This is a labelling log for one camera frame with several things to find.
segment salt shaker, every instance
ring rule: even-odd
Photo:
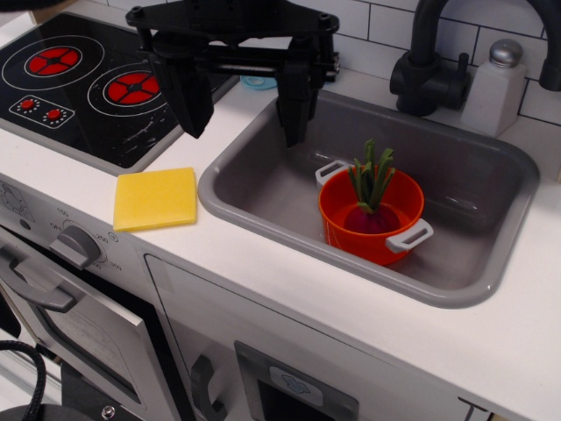
[[[521,57],[522,46],[513,39],[491,46],[489,61],[479,66],[473,79],[462,123],[496,137],[516,121],[526,75]]]

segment toy vegetable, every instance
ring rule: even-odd
[[[375,165],[375,147],[372,139],[365,143],[366,163],[361,165],[355,158],[355,166],[349,167],[348,174],[357,195],[357,208],[344,221],[344,228],[363,234],[382,234],[400,227],[399,218],[382,203],[387,186],[392,180],[395,168],[391,168],[394,151],[386,148],[378,165]]]

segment yellow sponge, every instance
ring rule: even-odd
[[[117,178],[115,231],[138,231],[195,221],[193,168],[124,174]]]

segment oven handle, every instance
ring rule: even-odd
[[[24,282],[16,273],[16,268],[24,264],[25,261],[20,262],[7,251],[0,249],[0,277],[16,294],[28,303],[58,313],[66,313],[76,305],[75,298],[58,287],[45,292]]]
[[[228,412],[224,405],[210,402],[209,383],[214,375],[212,363],[204,355],[200,355],[191,368],[191,393],[193,404],[208,421],[224,421]]]

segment sink basin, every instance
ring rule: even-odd
[[[382,267],[328,246],[315,172],[376,140],[425,195],[434,235]],[[306,141],[289,149],[275,103],[235,139],[199,182],[202,205],[219,218],[324,260],[423,303],[462,308],[490,297],[539,182],[535,163],[496,139],[320,91]]]

